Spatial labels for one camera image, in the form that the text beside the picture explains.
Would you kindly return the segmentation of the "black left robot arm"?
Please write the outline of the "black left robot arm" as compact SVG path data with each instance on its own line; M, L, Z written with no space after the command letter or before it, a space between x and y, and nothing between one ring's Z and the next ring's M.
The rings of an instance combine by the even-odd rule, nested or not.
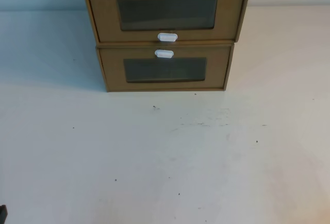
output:
M8 211L5 205L0 206L0 224L4 224L8 215Z

